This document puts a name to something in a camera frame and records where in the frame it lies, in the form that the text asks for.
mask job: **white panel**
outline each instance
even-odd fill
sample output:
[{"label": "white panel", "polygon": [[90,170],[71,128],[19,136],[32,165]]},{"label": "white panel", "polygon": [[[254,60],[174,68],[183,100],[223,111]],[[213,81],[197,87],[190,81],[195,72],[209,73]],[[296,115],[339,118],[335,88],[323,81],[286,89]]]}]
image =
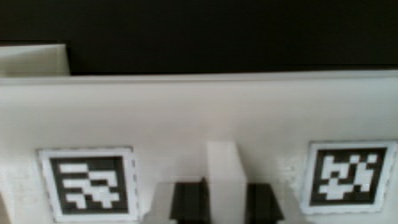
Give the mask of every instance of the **white panel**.
[{"label": "white panel", "polygon": [[207,173],[211,223],[241,224],[247,177],[234,142],[207,143]]},{"label": "white panel", "polygon": [[62,44],[0,47],[0,77],[69,76]]}]

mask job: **black background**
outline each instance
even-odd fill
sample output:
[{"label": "black background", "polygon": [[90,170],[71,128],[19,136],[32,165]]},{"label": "black background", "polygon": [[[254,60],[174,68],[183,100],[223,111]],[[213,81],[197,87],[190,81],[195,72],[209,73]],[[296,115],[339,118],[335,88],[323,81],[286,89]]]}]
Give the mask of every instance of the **black background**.
[{"label": "black background", "polygon": [[0,0],[0,42],[74,75],[398,68],[396,0]]}]

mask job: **white surface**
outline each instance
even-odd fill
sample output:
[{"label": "white surface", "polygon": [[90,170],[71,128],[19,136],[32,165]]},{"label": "white surface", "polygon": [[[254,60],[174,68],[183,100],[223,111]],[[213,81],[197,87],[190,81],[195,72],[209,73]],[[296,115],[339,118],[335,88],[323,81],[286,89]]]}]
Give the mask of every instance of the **white surface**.
[{"label": "white surface", "polygon": [[207,185],[211,223],[245,223],[247,177],[234,142],[207,143]]},{"label": "white surface", "polygon": [[[298,206],[309,141],[398,138],[394,76],[366,71],[0,80],[14,84],[0,86],[0,188],[12,224],[53,223],[37,148],[135,147],[145,213],[156,184],[206,176],[211,140],[238,144],[248,181],[275,190],[282,223],[394,224],[392,190],[380,213],[305,216]],[[389,189],[396,175],[394,166]]]},{"label": "white surface", "polygon": [[[359,205],[341,205],[341,206],[311,206],[311,191],[312,191],[312,177],[314,177],[314,164],[316,164],[316,154],[319,149],[367,149],[367,148],[387,148],[385,151],[385,158],[383,158],[383,166],[382,166],[382,172],[380,172],[380,179],[378,179],[378,187],[376,187],[376,195],[375,195],[375,203],[373,204],[359,204]],[[389,177],[390,177],[390,168],[394,164],[394,155],[396,154],[396,141],[375,141],[375,142],[330,142],[330,143],[312,143],[311,144],[311,153],[309,153],[309,161],[307,161],[307,171],[305,171],[305,181],[303,181],[303,189],[302,189],[302,211],[305,214],[327,214],[327,213],[350,213],[350,212],[376,212],[382,211],[383,207],[383,200],[385,200],[385,194],[390,197],[394,195],[394,190],[387,191],[389,186]],[[348,173],[348,167],[335,166],[332,164],[332,158],[325,157],[325,166],[323,170],[330,173],[332,171],[339,171],[339,173]],[[360,176],[355,174],[355,184],[357,182],[366,182],[366,179],[369,178],[369,175],[373,175],[373,170],[364,170],[366,173],[360,174]],[[343,193],[351,192],[353,185],[350,184],[337,184],[337,180],[332,181],[330,185],[323,187],[323,191],[330,192],[327,194],[327,199],[341,199]]]},{"label": "white surface", "polygon": [[[83,157],[108,157],[120,156],[122,157],[122,167],[124,168],[124,182],[126,182],[126,197],[128,197],[128,213],[126,214],[64,214],[60,209],[60,199],[56,193],[56,185],[53,180],[53,169],[49,164],[49,158],[83,158]],[[46,181],[46,190],[49,194],[49,203],[53,209],[53,218],[56,222],[99,222],[99,221],[138,221],[138,199],[136,199],[136,183],[135,183],[135,167],[131,167],[133,163],[133,151],[131,148],[80,148],[80,149],[42,149],[39,150],[39,160],[40,160],[40,168],[42,175]],[[115,176],[108,175],[112,172],[92,172],[88,171],[88,178],[96,179],[97,175],[110,177],[108,182],[110,186],[115,185]],[[90,194],[92,200],[101,202],[103,208],[112,208],[112,201],[119,200],[119,194],[110,193],[108,187],[90,186],[90,181],[85,179],[64,179],[62,184],[67,188],[81,188],[83,194]],[[85,209],[85,200],[72,195],[67,194],[67,201],[74,201],[78,208]]]},{"label": "white surface", "polygon": [[69,76],[64,44],[0,47],[1,76]]}]

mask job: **black square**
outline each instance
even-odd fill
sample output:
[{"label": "black square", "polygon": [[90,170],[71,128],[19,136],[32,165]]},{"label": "black square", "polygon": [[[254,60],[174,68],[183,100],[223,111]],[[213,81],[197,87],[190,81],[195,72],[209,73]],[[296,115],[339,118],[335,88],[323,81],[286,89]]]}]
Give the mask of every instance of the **black square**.
[{"label": "black square", "polygon": [[[83,157],[83,158],[49,158],[53,179],[56,186],[60,210],[71,214],[128,214],[128,196],[126,196],[126,180],[122,157]],[[62,172],[62,165],[85,165],[87,171]],[[115,178],[113,185],[104,179],[90,178],[99,173],[106,173]],[[67,187],[64,181],[71,183],[87,183],[83,187]],[[67,200],[67,196],[81,198],[80,202],[85,207],[78,207],[78,203]]]},{"label": "black square", "polygon": [[[387,148],[318,150],[309,201],[312,206],[375,203],[385,152]],[[367,182],[364,181],[366,183],[359,184],[355,183],[355,178],[362,173],[371,173],[371,175],[366,177]],[[341,189],[341,192],[335,191],[330,196],[328,194],[332,193],[325,192],[323,189]]]}]

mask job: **white partition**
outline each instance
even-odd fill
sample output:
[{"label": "white partition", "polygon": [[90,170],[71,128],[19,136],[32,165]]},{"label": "white partition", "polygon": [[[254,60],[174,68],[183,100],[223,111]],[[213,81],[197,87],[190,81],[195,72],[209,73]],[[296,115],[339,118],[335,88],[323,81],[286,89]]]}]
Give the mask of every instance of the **white partition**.
[{"label": "white partition", "polygon": [[64,44],[0,46],[0,77],[69,76]]},{"label": "white partition", "polygon": [[0,189],[10,224],[53,223],[39,148],[133,146],[145,214],[156,185],[207,174],[207,141],[236,142],[248,181],[268,182],[275,190],[282,223],[392,224],[396,164],[380,213],[305,216],[298,199],[309,141],[398,139],[396,74],[0,80]]}]

